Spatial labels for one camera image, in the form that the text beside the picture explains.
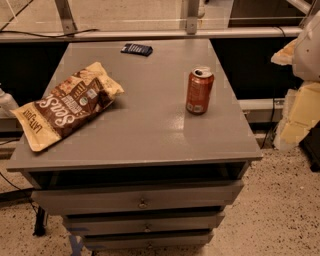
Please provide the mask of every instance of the yellow object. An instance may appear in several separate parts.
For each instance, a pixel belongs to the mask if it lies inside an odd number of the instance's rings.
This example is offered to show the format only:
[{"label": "yellow object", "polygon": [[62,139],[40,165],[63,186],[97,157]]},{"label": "yellow object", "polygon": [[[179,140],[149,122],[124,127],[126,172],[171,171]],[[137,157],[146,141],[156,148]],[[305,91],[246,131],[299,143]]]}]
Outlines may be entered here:
[{"label": "yellow object", "polygon": [[297,92],[280,138],[288,144],[302,141],[320,120],[320,83],[304,82]]}]

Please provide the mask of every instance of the black cable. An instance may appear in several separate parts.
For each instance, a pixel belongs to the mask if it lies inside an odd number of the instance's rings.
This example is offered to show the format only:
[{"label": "black cable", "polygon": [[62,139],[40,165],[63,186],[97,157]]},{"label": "black cable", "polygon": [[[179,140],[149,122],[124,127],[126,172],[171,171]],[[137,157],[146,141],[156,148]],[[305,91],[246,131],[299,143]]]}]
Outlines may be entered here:
[{"label": "black cable", "polygon": [[19,139],[8,140],[8,141],[6,141],[6,142],[0,143],[0,146],[5,145],[5,144],[8,144],[8,143],[13,142],[13,141],[18,141],[18,140],[19,140]]},{"label": "black cable", "polygon": [[[282,32],[283,37],[286,38],[286,34],[284,33],[283,29],[281,27],[276,27],[276,28],[280,29],[281,32]],[[267,137],[269,135],[269,132],[272,130],[272,123],[273,123],[272,121],[273,121],[273,118],[274,118],[274,112],[275,112],[275,87],[273,86],[272,113],[271,113],[271,120],[270,120],[270,128],[268,129],[268,131],[266,133],[266,136],[264,137],[261,149],[263,149],[263,147],[264,147],[264,145],[266,143]]]},{"label": "black cable", "polygon": [[49,35],[43,35],[43,34],[37,34],[37,33],[31,33],[31,32],[24,32],[24,31],[17,31],[17,30],[5,30],[5,31],[0,31],[0,33],[23,34],[23,35],[37,36],[37,37],[44,37],[44,38],[61,38],[61,37],[74,36],[74,35],[77,35],[77,34],[86,33],[86,32],[94,32],[94,31],[99,31],[99,29],[95,29],[95,28],[86,29],[86,30],[72,32],[72,33],[61,34],[61,35],[57,35],[57,36],[49,36]]},{"label": "black cable", "polygon": [[32,209],[33,209],[34,212],[37,214],[37,211],[36,211],[37,208],[33,205],[30,197],[29,197],[21,188],[17,187],[17,186],[14,185],[13,183],[11,183],[1,172],[0,172],[0,176],[1,176],[6,182],[8,182],[12,187],[18,189],[19,191],[21,191],[21,193],[23,193],[23,194],[25,195],[26,199],[27,199],[27,200],[29,201],[29,203],[31,204]]},{"label": "black cable", "polygon": [[276,27],[276,28],[280,29],[281,32],[282,32],[283,37],[286,38],[286,33],[284,33],[283,29],[281,27]]},{"label": "black cable", "polygon": [[[16,16],[18,16],[24,9],[26,9],[29,4],[31,4],[33,2],[33,0],[30,0],[29,3],[27,3],[25,6],[23,6],[17,13]],[[4,30],[7,26],[9,26],[10,22],[14,20],[14,17],[11,17],[11,19],[2,27],[0,28],[0,31]]]},{"label": "black cable", "polygon": [[266,143],[267,137],[268,137],[268,135],[269,135],[269,132],[272,130],[272,121],[273,121],[273,118],[274,118],[274,112],[275,112],[275,98],[274,98],[274,93],[273,93],[273,98],[272,98],[272,113],[271,113],[271,120],[270,120],[270,128],[268,129],[268,131],[267,131],[267,133],[266,133],[266,136],[264,137],[264,140],[263,140],[261,149],[263,149],[264,144]]}]

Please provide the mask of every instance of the cabinet top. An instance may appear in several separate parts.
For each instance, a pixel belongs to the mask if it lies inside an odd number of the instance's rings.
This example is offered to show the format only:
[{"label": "cabinet top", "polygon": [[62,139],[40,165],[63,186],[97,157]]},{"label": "cabinet top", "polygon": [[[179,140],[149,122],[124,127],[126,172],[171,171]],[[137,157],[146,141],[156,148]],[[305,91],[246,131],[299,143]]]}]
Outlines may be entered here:
[{"label": "cabinet top", "polygon": [[[261,158],[209,40],[135,43],[152,46],[153,53],[149,57],[120,53],[125,42],[69,44],[48,88],[99,61],[125,94],[44,152],[32,152],[23,136],[7,169],[47,171]],[[201,116],[185,109],[188,76],[197,65],[209,66],[215,76],[208,111]]]}]

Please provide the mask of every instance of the black remote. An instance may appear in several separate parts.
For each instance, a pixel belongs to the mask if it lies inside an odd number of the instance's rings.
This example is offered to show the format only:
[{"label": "black remote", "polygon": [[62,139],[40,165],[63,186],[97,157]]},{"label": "black remote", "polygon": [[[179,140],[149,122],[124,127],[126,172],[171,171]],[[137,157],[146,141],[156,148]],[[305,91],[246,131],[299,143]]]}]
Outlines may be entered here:
[{"label": "black remote", "polygon": [[142,44],[125,44],[121,50],[122,53],[138,54],[148,57],[153,49],[151,46],[142,45]]}]

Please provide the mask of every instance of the floor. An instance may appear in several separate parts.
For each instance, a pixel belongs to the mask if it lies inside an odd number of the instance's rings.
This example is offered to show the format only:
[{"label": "floor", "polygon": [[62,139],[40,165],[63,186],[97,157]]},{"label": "floor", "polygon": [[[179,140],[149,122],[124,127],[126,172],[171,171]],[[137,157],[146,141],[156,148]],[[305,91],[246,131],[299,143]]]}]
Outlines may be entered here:
[{"label": "floor", "polygon": [[[12,148],[12,143],[1,146],[1,173],[16,186],[28,188],[30,185],[19,174],[6,172],[6,158]],[[320,173],[310,171],[309,159],[299,147],[277,151],[267,145],[263,154],[263,159],[253,162],[246,172],[245,187],[234,204],[226,207],[226,217],[206,246],[105,251],[97,255],[320,255]],[[13,190],[0,177],[0,193]],[[35,213],[29,203],[0,206],[1,256],[91,255],[86,248],[80,252],[79,238],[70,236],[61,217],[49,216],[47,234],[36,237],[32,235]]]}]

